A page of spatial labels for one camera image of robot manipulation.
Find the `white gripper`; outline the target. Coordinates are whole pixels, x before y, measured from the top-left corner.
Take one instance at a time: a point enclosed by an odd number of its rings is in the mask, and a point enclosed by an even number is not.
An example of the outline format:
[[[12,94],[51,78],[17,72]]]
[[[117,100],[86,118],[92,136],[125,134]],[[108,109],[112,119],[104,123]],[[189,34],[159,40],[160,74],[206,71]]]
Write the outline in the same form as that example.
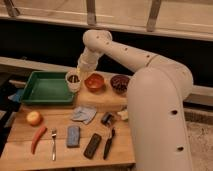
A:
[[[78,77],[83,79],[86,76],[86,72],[94,71],[97,68],[99,58],[100,54],[98,52],[94,52],[85,47],[83,53],[78,59],[76,69]]]

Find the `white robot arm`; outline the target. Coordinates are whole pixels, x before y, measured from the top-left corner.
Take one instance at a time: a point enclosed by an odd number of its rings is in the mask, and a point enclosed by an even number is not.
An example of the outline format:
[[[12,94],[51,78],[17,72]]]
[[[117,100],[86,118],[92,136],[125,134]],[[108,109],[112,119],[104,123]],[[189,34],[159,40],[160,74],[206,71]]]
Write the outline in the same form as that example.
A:
[[[107,55],[131,70],[127,110],[137,171],[193,171],[183,100],[193,76],[183,64],[117,43],[110,32],[88,30],[78,60],[82,72],[96,69]]]

